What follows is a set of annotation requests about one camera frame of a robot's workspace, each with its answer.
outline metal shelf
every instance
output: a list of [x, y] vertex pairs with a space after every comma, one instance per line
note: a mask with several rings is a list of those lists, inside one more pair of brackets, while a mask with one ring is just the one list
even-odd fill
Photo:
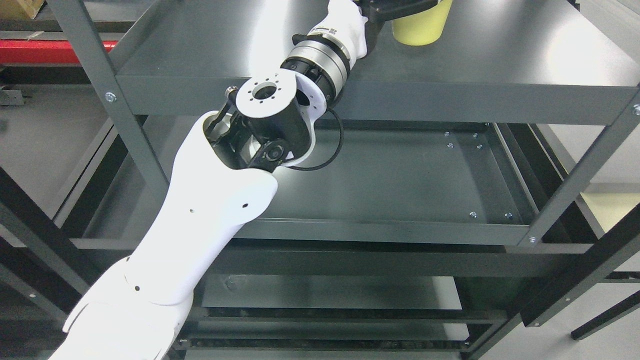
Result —
[[[194, 121], [149, 117], [145, 123], [168, 174]], [[342, 152], [329, 167], [276, 170], [281, 191], [237, 237], [518, 245], [534, 210], [492, 127], [458, 126], [447, 136], [447, 127], [425, 122], [386, 130], [368, 123], [348, 123]], [[337, 130], [321, 129], [317, 139], [308, 164], [331, 155]], [[136, 173], [131, 163], [121, 168], [85, 238], [135, 243], [145, 234], [157, 208], [143, 205], [144, 188], [131, 181]]]
[[0, 166], [53, 219], [113, 124], [90, 86], [18, 88], [28, 95], [27, 103], [3, 108]]
[[[326, 1], [266, 6], [154, 4], [111, 53], [131, 110], [217, 107], [220, 89], [279, 66], [290, 36], [320, 21]], [[472, 0], [453, 4], [427, 47], [397, 43], [387, 24], [337, 109], [345, 119], [610, 124], [638, 82], [640, 67], [566, 1]]]

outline screw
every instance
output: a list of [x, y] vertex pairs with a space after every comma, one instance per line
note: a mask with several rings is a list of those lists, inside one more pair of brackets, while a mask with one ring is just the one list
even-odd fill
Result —
[[113, 92], [108, 92], [108, 93], [104, 94], [104, 98], [108, 102], [114, 102], [114, 101], [118, 100], [118, 97], [116, 97], [116, 94], [114, 94]]

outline shelf upright post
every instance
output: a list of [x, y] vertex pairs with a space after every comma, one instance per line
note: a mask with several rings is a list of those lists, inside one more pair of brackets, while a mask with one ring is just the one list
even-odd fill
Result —
[[84, 3], [82, 0], [50, 0], [48, 3], [147, 186], [162, 201], [168, 178], [116, 81], [113, 63]]
[[636, 93], [628, 106], [622, 109], [616, 120], [598, 135], [573, 171], [538, 213], [519, 245], [532, 246], [538, 243], [537, 240], [553, 226], [580, 192], [587, 187], [593, 176], [631, 135], [640, 122], [640, 116], [636, 111], [639, 103], [640, 92]]

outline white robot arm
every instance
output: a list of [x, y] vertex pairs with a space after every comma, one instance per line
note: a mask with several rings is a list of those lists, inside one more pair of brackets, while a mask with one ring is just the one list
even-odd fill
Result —
[[351, 0], [331, 0], [327, 18], [281, 69], [229, 88], [225, 107], [196, 121], [148, 233], [76, 305], [51, 360], [164, 357], [204, 272], [269, 206], [278, 188], [271, 172], [312, 151], [314, 121], [337, 98], [346, 67], [366, 54], [365, 22]]

